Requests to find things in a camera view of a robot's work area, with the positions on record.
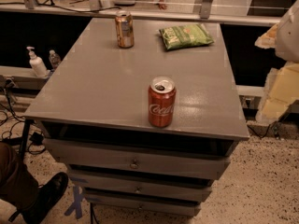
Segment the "pump dispenser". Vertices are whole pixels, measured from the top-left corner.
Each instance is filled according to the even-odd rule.
[[[44,64],[43,60],[36,56],[35,52],[33,51],[34,48],[27,47],[29,50],[30,61],[29,64],[34,69],[34,72],[37,77],[46,77],[50,71],[47,71],[46,65]]]

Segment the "white bottle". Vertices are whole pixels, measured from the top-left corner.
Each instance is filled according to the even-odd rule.
[[[40,57],[36,56],[35,52],[32,51],[32,49],[34,48],[27,47],[27,49],[29,50],[29,56],[30,56],[29,64],[34,69],[36,76],[40,78],[46,77],[49,71],[47,71],[47,67],[44,64],[43,60]]]
[[[61,63],[62,59],[60,58],[60,55],[58,55],[54,49],[50,50],[50,56],[49,56],[50,64],[52,65],[53,69],[55,70],[58,65]]]

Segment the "can top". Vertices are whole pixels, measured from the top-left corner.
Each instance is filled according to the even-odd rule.
[[[131,13],[129,11],[126,11],[126,10],[120,10],[120,11],[116,12],[117,17],[128,17],[130,15],[131,15]]]
[[[169,93],[175,88],[175,82],[169,77],[156,77],[150,87],[158,93]]]

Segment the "beverage can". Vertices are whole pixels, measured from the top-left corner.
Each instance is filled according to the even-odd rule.
[[[149,85],[149,123],[166,127],[172,122],[177,89],[169,77],[156,77]]]
[[[121,48],[131,48],[134,45],[133,18],[129,11],[120,10],[115,17],[118,45]]]

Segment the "green chip bag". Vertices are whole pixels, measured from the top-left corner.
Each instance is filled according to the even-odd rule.
[[[172,26],[159,30],[167,50],[208,45],[214,42],[203,24]]]

